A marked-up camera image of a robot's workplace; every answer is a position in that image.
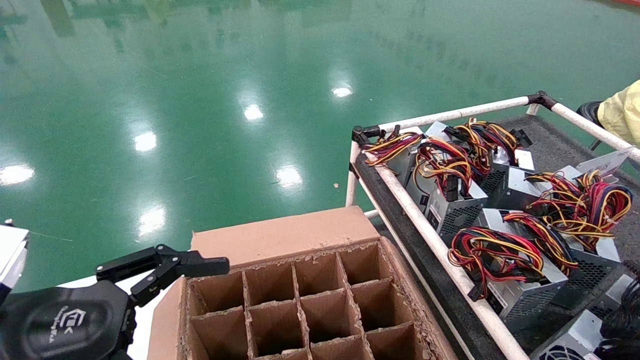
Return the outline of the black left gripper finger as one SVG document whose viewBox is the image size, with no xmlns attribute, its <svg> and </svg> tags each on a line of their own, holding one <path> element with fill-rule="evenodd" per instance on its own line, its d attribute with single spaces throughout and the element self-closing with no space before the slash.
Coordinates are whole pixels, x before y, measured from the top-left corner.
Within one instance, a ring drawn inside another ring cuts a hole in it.
<svg viewBox="0 0 640 360">
<path fill-rule="evenodd" d="M 146 306 L 181 277 L 211 277 L 226 275 L 229 271 L 229 260 L 167 260 L 131 287 L 130 300 L 134 306 Z"/>
<path fill-rule="evenodd" d="M 198 250 L 178 251 L 158 244 L 99 264 L 96 280 L 124 281 L 149 271 L 162 281 L 219 276 L 229 273 L 230 260 L 227 257 L 205 258 Z"/>
</svg>

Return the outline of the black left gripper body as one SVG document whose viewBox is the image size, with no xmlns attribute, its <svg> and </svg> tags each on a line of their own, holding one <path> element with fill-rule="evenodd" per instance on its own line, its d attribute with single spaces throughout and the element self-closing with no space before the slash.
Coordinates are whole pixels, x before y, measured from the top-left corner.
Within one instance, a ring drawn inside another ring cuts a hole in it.
<svg viewBox="0 0 640 360">
<path fill-rule="evenodd" d="M 0 312 L 3 360 L 127 360 L 135 307 L 109 281 L 14 292 Z"/>
</svg>

